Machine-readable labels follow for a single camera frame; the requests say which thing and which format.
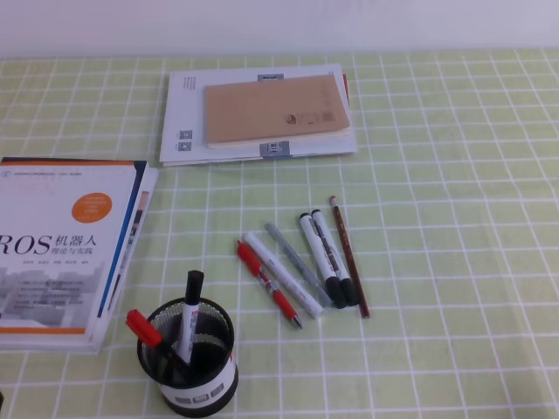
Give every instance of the red marker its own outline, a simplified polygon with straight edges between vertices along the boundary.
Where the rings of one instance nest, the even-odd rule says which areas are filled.
[[[126,317],[126,324],[132,332],[138,336],[143,343],[157,349],[161,355],[163,355],[168,362],[170,362],[173,367],[179,372],[183,378],[188,379],[190,376],[190,369],[188,365],[183,361],[175,350],[169,345],[161,334],[155,329],[149,322],[146,320],[145,317],[141,315],[138,310],[130,310],[128,312],[128,316]]]
[[[270,279],[268,279],[268,277],[264,273],[264,270],[262,269],[262,266],[260,265],[259,260],[256,258],[254,253],[252,253],[249,245],[246,243],[242,243],[241,241],[237,241],[237,243],[237,254],[240,259],[245,262],[246,267],[251,272],[251,274],[260,279],[262,285],[268,290],[268,292],[272,294],[273,301],[279,307],[284,316],[286,316],[286,319],[288,319],[294,326],[302,329],[303,325],[300,322],[297,312],[291,306],[291,304],[289,304],[286,296],[283,295],[283,292],[281,292],[278,286]]]

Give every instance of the black mesh pen holder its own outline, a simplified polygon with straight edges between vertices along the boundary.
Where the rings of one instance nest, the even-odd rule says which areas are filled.
[[[159,383],[169,407],[186,417],[217,413],[231,400],[238,384],[231,319],[218,304],[208,299],[200,300],[188,379],[177,373],[157,350],[138,340],[141,367]],[[174,299],[155,310],[148,321],[176,350],[182,318],[183,299]]]

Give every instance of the book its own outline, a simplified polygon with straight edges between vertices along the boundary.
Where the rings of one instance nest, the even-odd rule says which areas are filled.
[[[100,349],[156,178],[145,161],[0,162],[0,347]]]
[[[163,124],[160,161],[163,166],[200,164],[219,161],[259,160],[310,155],[336,155],[357,150],[351,119],[346,131],[315,134],[300,141],[278,137],[263,143],[235,147],[208,147],[204,132],[204,90],[207,86],[277,79],[294,79],[333,75],[338,93],[346,98],[340,65],[305,65],[296,67],[240,68],[172,72]],[[349,103],[342,100],[346,115]]]
[[[334,76],[298,77],[206,86],[208,147],[293,141],[349,128]]]

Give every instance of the silver pen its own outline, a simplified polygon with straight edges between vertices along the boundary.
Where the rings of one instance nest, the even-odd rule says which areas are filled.
[[[297,268],[297,271],[303,276],[303,278],[313,287],[316,291],[318,300],[321,304],[325,307],[329,307],[332,305],[332,299],[326,294],[324,288],[322,288],[321,282],[318,280],[316,275],[314,275],[310,269],[305,265],[305,262],[301,260],[297,252],[291,247],[291,245],[287,242],[286,238],[283,237],[278,230],[278,228],[273,225],[272,223],[266,224],[266,230],[270,235],[278,242],[281,251],[285,253],[289,261]]]

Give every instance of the pencil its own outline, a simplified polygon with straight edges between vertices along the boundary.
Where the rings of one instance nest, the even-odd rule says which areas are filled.
[[[338,207],[338,204],[335,201],[335,196],[330,197],[330,205],[332,206],[332,212],[334,213],[335,226],[338,229],[340,241],[342,242],[343,253],[346,256],[346,262],[348,262],[349,274],[353,279],[357,295],[359,296],[359,309],[361,311],[361,317],[363,319],[368,319],[370,317],[369,306],[367,305],[367,299],[365,298],[365,293],[363,292],[361,279],[359,278],[359,272],[357,271],[357,265],[355,264],[355,258],[353,257],[353,252],[351,251],[351,245],[349,245],[348,232],[343,224],[342,213],[340,212],[340,207]]]

